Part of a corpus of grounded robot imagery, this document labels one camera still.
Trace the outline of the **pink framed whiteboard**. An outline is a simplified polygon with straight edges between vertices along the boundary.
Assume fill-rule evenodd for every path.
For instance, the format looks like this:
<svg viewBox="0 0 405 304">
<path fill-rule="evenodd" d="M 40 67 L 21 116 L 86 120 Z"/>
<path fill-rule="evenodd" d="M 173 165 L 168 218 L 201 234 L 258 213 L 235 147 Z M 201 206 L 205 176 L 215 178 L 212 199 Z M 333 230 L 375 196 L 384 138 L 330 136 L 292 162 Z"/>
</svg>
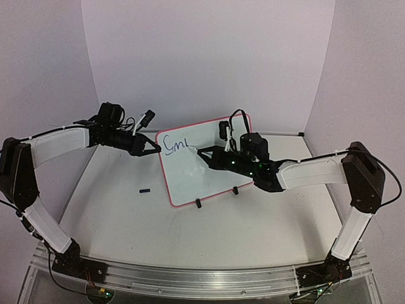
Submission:
<svg viewBox="0 0 405 304">
<path fill-rule="evenodd" d="M 159 160 L 172 207 L 193 205 L 197 198 L 203 199 L 234 186 L 240 188 L 252 184 L 252 180 L 243 175 L 211 170 L 197 151 L 187 147 L 224 147 L 225 141 L 219 137 L 219 122 L 228 119 L 215 118 L 156 134 L 156 143 L 161 146 Z"/>
</svg>

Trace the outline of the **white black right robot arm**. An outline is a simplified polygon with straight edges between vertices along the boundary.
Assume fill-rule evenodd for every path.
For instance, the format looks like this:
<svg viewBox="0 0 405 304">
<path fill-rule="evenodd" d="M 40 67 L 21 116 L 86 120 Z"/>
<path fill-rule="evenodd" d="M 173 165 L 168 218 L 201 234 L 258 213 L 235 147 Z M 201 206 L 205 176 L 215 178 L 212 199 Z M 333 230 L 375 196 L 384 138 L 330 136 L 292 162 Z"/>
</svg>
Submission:
<svg viewBox="0 0 405 304">
<path fill-rule="evenodd" d="M 238 148 L 231 137 L 227 144 L 199 148 L 197 155 L 210 169 L 248 177 L 267 193 L 321 184 L 346 186 L 347 216 L 327 257 L 318 265 L 301 267 L 298 273 L 332 276 L 346 271 L 371 218 L 382 207 L 385 172 L 366 147 L 352 142 L 347 149 L 327 155 L 271 160 L 268 142 L 258 133 L 242 135 Z"/>
</svg>

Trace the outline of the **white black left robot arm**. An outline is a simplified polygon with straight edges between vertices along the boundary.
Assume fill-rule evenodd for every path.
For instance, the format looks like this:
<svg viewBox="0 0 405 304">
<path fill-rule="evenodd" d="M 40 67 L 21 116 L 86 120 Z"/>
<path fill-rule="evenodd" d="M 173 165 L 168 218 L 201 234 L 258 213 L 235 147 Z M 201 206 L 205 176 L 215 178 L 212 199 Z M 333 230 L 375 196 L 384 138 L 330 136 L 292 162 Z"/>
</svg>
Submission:
<svg viewBox="0 0 405 304">
<path fill-rule="evenodd" d="M 130 156 L 147 156 L 161 152 L 161 147 L 140 133 L 156 116 L 152 110 L 128 128 L 125 110 L 118 104 L 103 103 L 98 113 L 87 120 L 77 120 L 23 139 L 9 137 L 1 147 L 1 193 L 7 204 L 59 259 L 62 269 L 71 276 L 86 270 L 80 245 L 70 237 L 46 210 L 39 191 L 36 169 L 42 164 L 73 151 L 107 146 L 126 151 Z"/>
</svg>

